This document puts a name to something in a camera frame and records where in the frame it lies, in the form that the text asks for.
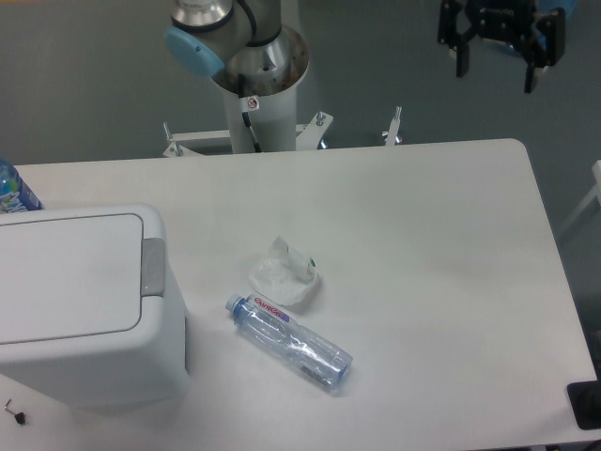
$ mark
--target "blue water bottle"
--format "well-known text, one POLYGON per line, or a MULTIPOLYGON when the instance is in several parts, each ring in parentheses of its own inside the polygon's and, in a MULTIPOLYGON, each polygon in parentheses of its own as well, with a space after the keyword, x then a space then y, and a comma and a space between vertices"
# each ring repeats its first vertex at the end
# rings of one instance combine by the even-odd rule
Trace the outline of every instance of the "blue water bottle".
POLYGON ((0 214, 42 210, 43 206, 15 166, 0 158, 0 214))
POLYGON ((336 388, 347 373, 353 360, 347 352, 262 299, 235 294, 225 308, 241 331, 325 388, 336 388))

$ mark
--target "bottle cap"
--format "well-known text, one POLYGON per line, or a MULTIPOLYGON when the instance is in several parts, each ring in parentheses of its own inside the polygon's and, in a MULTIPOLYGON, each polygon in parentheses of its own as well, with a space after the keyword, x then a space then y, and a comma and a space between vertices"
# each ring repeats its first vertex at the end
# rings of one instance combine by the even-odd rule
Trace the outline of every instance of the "bottle cap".
POLYGON ((227 300, 227 303, 225 303, 225 308, 227 310, 229 310, 230 312, 234 312, 234 307, 236 307, 236 304, 238 302, 240 302, 242 299, 244 299, 244 298, 242 298, 239 294, 233 294, 227 300))

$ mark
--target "gray floor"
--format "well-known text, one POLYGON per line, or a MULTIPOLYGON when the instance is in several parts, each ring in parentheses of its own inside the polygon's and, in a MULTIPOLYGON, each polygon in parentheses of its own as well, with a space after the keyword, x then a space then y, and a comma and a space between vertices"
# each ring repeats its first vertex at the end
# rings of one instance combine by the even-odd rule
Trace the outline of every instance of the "gray floor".
MULTIPOLYGON (((0 155, 14 163, 158 157, 172 132, 225 129, 219 94, 168 54, 168 0, 0 5, 0 155)), ((601 2, 581 0, 566 54, 533 94, 525 64, 475 41, 469 74, 436 43, 438 0, 283 0, 310 73, 299 121, 335 117, 334 147, 379 144, 395 105, 406 143, 512 137, 531 156, 549 221, 593 186, 601 159, 601 2)), ((601 329, 601 214, 560 246, 588 330, 601 329)), ((552 324, 549 327, 561 327, 552 324)))

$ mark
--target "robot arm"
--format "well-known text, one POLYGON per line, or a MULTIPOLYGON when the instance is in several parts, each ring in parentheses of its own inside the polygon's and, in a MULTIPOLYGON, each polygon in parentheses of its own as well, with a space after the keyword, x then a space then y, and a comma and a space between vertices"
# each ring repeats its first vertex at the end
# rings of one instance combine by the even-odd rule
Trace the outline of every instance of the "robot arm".
POLYGON ((262 46, 280 34, 280 0, 176 0, 165 33, 176 59, 211 77, 245 46, 262 46))
POLYGON ((509 43, 522 55, 528 65, 524 91, 530 93, 536 86, 536 69, 555 66, 563 55, 565 11, 537 13, 535 0, 442 0, 438 40, 456 52, 457 77, 470 68, 468 42, 476 35, 509 43), (462 10, 470 21, 463 34, 456 29, 462 10))

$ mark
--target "black object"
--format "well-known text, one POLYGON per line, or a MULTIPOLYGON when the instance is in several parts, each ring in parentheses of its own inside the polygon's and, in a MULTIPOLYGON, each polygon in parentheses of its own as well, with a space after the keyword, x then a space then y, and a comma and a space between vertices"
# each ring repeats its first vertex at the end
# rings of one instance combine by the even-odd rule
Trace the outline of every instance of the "black object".
POLYGON ((27 424, 27 418, 25 418, 25 414, 23 412, 15 413, 8 408, 11 401, 12 401, 12 399, 8 400, 7 404, 4 406, 4 410, 7 411, 8 413, 10 413, 12 416, 14 416, 15 421, 19 425, 23 426, 23 425, 27 424))
POLYGON ((244 12, 246 13, 246 17, 248 17, 248 22, 251 23, 251 30, 254 35, 256 35, 256 18, 254 17, 253 10, 248 6, 246 0, 238 0, 238 4, 242 7, 244 12))
POLYGON ((555 66, 565 49, 565 11, 537 13, 535 0, 442 0, 439 43, 456 53, 456 75, 470 68, 468 42, 479 36, 511 44, 527 63, 524 92, 536 86, 535 70, 555 66), (470 28, 457 32, 457 16, 465 9, 470 28))
POLYGON ((567 386, 578 427, 584 430, 601 428, 601 382, 574 382, 567 386))
POLYGON ((17 423, 19 423, 21 426, 27 423, 25 420, 25 414, 23 412, 16 413, 15 420, 17 420, 17 423))
POLYGON ((582 448, 582 451, 593 451, 599 444, 601 444, 601 440, 589 443, 586 447, 582 448))

